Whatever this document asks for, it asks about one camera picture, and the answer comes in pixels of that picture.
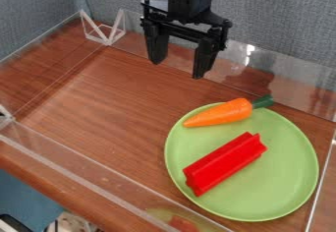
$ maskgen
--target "gray wall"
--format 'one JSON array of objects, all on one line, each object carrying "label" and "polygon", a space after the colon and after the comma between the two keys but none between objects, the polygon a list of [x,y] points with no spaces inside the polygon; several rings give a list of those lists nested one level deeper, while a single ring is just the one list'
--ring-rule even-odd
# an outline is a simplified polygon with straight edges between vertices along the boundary
[{"label": "gray wall", "polygon": [[[86,0],[94,19],[110,23],[118,8],[139,12],[138,0]],[[229,37],[302,60],[336,64],[336,0],[213,0],[231,19]]]},{"label": "gray wall", "polygon": [[81,0],[0,0],[0,59],[59,23]]}]

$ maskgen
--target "toy carrot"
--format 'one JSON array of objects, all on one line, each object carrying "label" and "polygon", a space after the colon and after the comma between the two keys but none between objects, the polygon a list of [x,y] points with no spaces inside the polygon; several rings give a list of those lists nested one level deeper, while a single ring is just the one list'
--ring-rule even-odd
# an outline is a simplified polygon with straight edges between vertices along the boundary
[{"label": "toy carrot", "polygon": [[273,97],[265,95],[249,102],[245,98],[233,99],[190,117],[185,122],[185,127],[199,127],[230,123],[247,118],[251,110],[270,106]]}]

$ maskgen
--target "red block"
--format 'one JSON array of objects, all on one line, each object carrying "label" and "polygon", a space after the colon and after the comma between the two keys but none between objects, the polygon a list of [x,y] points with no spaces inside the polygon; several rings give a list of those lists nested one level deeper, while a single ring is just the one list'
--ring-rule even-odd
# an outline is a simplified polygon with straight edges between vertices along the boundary
[{"label": "red block", "polygon": [[253,162],[266,147],[259,142],[259,135],[243,133],[234,140],[215,149],[186,168],[186,185],[198,197],[231,174]]}]

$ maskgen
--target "carrot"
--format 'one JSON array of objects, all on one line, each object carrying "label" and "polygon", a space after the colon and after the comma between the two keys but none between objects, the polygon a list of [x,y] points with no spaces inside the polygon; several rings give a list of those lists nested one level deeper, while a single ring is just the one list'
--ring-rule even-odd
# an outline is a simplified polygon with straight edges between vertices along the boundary
[{"label": "carrot", "polygon": [[183,126],[199,127],[235,122],[250,116],[251,109],[265,107],[271,104],[273,98],[270,95],[258,98],[251,103],[245,98],[237,98],[190,117],[183,122]]}]

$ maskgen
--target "green plate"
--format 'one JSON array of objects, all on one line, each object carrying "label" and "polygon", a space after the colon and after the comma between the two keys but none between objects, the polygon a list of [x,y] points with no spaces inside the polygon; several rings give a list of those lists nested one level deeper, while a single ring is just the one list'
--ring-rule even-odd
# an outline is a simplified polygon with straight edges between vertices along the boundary
[{"label": "green plate", "polygon": [[[189,112],[170,130],[165,165],[173,182],[189,200],[218,216],[241,221],[278,218],[303,204],[315,187],[318,164],[309,140],[286,118],[263,108],[243,121],[185,128],[185,119],[210,106]],[[267,150],[197,198],[182,169],[243,132],[259,133]]]}]

